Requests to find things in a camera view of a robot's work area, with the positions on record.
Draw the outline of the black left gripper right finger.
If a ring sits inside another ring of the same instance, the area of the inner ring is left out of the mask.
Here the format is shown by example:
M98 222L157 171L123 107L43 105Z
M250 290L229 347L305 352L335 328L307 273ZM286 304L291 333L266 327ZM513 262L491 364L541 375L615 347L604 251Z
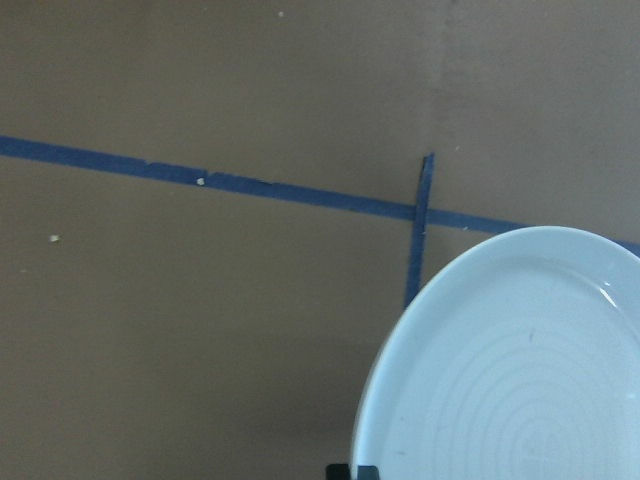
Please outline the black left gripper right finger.
M357 467L357 480L380 480L378 468L373 465L359 465Z

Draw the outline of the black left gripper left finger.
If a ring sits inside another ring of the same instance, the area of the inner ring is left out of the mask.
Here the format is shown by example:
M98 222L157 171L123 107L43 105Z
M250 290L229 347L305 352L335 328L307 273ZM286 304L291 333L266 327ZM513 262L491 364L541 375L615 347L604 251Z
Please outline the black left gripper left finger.
M325 468L326 480L350 480L350 468L346 463L333 463Z

